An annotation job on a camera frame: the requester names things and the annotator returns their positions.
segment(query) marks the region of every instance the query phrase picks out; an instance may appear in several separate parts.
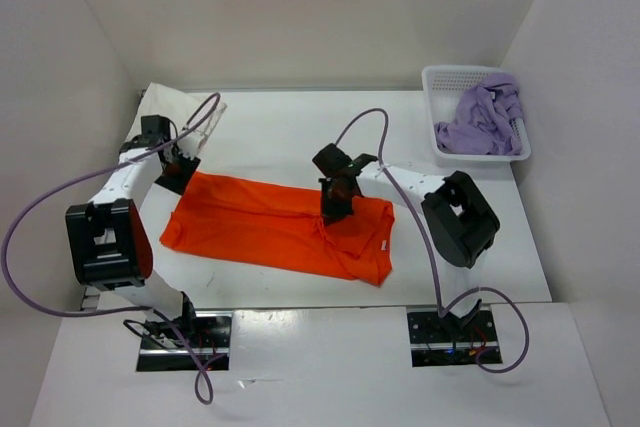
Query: orange t-shirt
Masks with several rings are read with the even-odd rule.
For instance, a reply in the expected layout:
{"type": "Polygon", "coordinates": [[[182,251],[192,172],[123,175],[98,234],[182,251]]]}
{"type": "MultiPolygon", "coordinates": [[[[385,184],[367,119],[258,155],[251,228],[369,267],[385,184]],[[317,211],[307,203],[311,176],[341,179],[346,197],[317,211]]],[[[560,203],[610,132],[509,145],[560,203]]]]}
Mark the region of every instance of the orange t-shirt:
{"type": "Polygon", "coordinates": [[[320,189],[196,172],[160,242],[202,257],[381,285],[391,272],[393,205],[355,197],[353,209],[325,226],[320,189]]]}

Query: white work surface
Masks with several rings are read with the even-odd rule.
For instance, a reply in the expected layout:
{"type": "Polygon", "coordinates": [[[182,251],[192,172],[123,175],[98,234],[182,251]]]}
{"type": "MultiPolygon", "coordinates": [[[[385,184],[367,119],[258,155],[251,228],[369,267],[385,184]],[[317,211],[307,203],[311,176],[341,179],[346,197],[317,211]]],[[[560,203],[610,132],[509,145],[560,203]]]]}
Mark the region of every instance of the white work surface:
{"type": "MultiPolygon", "coordinates": [[[[383,107],[391,117],[385,146],[387,163],[425,174],[451,174],[455,170],[435,165],[422,92],[229,92],[223,93],[223,99],[229,107],[201,154],[200,170],[206,173],[320,192],[320,172],[311,159],[326,144],[334,142],[355,115],[371,107],[383,107]]],[[[363,152],[376,154],[382,125],[380,114],[362,118],[340,147],[352,157],[363,152]]],[[[487,254],[483,284],[502,290],[517,302],[550,301],[511,168],[504,165],[465,170],[477,182],[501,223],[495,244],[487,254]]],[[[177,195],[154,186],[142,205],[141,216],[153,246],[156,271],[173,287],[187,292],[197,308],[435,303],[426,250],[404,207],[395,207],[393,272],[378,288],[361,281],[173,252],[163,247],[158,238],[178,200],[177,195]]],[[[500,301],[490,295],[483,298],[500,301]]]]}
{"type": "MultiPolygon", "coordinates": [[[[195,372],[135,372],[139,339],[125,315],[65,319],[31,427],[608,426],[568,306],[521,308],[531,349],[502,375],[412,368],[401,307],[237,311],[230,370],[211,374],[210,406],[194,397],[195,372]]],[[[507,305],[493,313],[511,362],[522,327],[507,305]]]]}

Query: white backdrop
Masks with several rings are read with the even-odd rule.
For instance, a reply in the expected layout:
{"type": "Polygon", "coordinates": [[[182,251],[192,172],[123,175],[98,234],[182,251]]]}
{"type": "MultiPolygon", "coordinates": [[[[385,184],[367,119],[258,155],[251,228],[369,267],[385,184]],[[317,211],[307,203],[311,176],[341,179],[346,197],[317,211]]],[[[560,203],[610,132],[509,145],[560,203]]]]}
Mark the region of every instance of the white backdrop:
{"type": "MultiPolygon", "coordinates": [[[[35,196],[114,162],[136,93],[85,0],[0,0],[0,234],[35,196]]],[[[57,308],[79,305],[64,213],[96,182],[27,217],[9,259],[18,284],[57,308]]],[[[0,281],[0,424],[28,425],[60,320],[0,281]]]]}
{"type": "Polygon", "coordinates": [[[417,87],[497,65],[532,0],[89,0],[138,87],[417,87]]]}
{"type": "Polygon", "coordinates": [[[504,67],[522,84],[514,165],[555,300],[571,301],[612,425],[640,404],[640,0],[536,0],[504,67]]]}

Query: white basket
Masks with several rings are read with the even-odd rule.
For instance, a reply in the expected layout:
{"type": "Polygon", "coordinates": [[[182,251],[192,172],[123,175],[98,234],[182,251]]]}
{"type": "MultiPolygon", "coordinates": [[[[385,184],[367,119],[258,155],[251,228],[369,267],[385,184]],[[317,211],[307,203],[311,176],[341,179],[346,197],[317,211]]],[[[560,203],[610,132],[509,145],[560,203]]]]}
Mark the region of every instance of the white basket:
{"type": "Polygon", "coordinates": [[[520,155],[464,155],[443,152],[438,148],[436,133],[433,126],[438,122],[451,122],[456,113],[456,107],[462,94],[479,84],[484,78],[494,72],[504,72],[492,67],[476,65],[436,65],[426,67],[422,71],[422,86],[427,104],[427,120],[431,147],[436,154],[438,165],[459,165],[461,163],[475,164],[482,162],[504,164],[515,160],[525,160],[531,155],[531,146],[522,119],[511,121],[511,127],[522,142],[520,155]]]}

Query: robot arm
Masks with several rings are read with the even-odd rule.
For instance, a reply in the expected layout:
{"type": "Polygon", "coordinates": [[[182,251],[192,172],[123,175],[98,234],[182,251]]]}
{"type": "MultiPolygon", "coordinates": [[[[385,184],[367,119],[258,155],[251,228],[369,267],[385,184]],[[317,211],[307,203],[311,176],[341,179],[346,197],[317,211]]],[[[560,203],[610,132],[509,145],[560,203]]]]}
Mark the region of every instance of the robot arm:
{"type": "MultiPolygon", "coordinates": [[[[326,224],[353,214],[355,195],[378,197],[405,205],[375,156],[362,154],[351,159],[335,144],[329,144],[313,159],[325,176],[322,184],[322,214],[326,224]]],[[[422,212],[436,250],[445,260],[438,269],[445,280],[445,304],[459,294],[480,285],[486,251],[493,245],[500,222],[477,186],[464,172],[449,177],[426,175],[385,166],[405,197],[422,212]]],[[[451,310],[457,321],[470,320],[480,299],[470,295],[451,310]]]]}
{"type": "MultiPolygon", "coordinates": [[[[222,112],[226,106],[218,107],[222,112]]],[[[160,115],[141,118],[141,134],[126,142],[119,164],[140,157],[171,139],[171,121],[160,115]]],[[[172,147],[134,161],[114,172],[88,203],[67,210],[65,221],[78,282],[101,291],[113,291],[133,305],[148,306],[165,314],[189,334],[195,311],[184,292],[170,287],[153,271],[153,252],[137,206],[154,183],[184,193],[200,160],[215,122],[196,130],[172,147]]],[[[162,319],[145,311],[159,333],[173,334],[162,319]]]]}

